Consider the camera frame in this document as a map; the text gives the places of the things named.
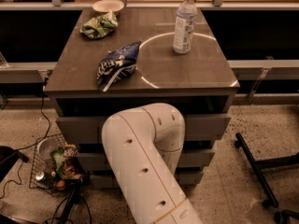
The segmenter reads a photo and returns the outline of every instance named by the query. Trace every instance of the concrete floor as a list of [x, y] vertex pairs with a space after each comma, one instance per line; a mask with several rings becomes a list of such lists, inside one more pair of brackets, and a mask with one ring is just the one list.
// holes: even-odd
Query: concrete floor
[[[241, 149], [236, 149], [235, 134], [242, 133], [256, 160], [295, 154], [299, 150], [299, 99], [291, 101], [278, 97], [271, 100], [256, 98], [254, 105], [245, 99], [235, 99], [229, 114], [232, 119], [223, 136], [216, 142], [216, 154], [196, 187], [184, 189], [199, 217], [205, 224], [267, 224], [274, 223], [277, 209], [264, 209], [265, 195], [249, 167]], [[51, 121], [49, 134], [59, 133], [55, 124], [57, 114], [46, 103], [43, 111]], [[42, 137], [48, 123], [41, 115], [40, 100], [10, 100], [0, 110], [0, 146], [26, 147]], [[30, 160], [20, 170], [22, 184], [9, 183], [5, 197], [0, 200], [0, 213], [9, 217], [43, 223], [53, 217], [64, 195], [49, 195], [29, 189], [34, 148], [23, 151]], [[17, 161], [0, 184], [0, 196], [6, 181], [18, 181]], [[269, 185], [279, 201], [279, 210], [299, 211], [299, 172], [297, 167], [264, 171]], [[84, 187], [81, 195], [90, 207], [93, 223], [135, 223], [119, 189], [90, 189]], [[69, 216], [73, 223], [88, 223], [84, 202], [74, 206]]]

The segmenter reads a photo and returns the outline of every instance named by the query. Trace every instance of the bottle label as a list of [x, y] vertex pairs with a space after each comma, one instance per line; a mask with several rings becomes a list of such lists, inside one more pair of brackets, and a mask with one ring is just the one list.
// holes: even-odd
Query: bottle label
[[188, 17], [180, 17], [177, 15], [174, 49], [181, 50], [182, 52], [188, 52], [190, 50], [195, 22], [196, 14]]

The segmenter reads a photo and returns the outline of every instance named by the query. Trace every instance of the plastic water bottle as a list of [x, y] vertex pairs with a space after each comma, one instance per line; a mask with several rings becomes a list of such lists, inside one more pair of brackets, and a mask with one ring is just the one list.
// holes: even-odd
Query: plastic water bottle
[[184, 0], [179, 6], [173, 44], [175, 52], [185, 54], [190, 51], [196, 15], [197, 7], [194, 0]]

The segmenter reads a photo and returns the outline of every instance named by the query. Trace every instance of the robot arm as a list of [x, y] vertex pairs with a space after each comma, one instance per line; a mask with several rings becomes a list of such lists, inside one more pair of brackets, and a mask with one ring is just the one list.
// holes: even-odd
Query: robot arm
[[136, 223], [202, 223], [173, 177], [184, 132], [184, 118], [167, 104], [124, 110], [105, 122], [103, 146]]

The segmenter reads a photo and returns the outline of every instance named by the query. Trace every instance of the crumpled snack bag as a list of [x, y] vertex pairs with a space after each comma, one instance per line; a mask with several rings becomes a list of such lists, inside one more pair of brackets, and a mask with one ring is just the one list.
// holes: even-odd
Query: crumpled snack bag
[[116, 16], [112, 10], [107, 14], [95, 17], [87, 21], [80, 28], [80, 32], [90, 39], [97, 39], [113, 32], [118, 27]]
[[110, 52], [100, 63], [97, 72], [98, 88], [107, 91], [110, 85], [136, 70], [136, 61], [141, 41]]

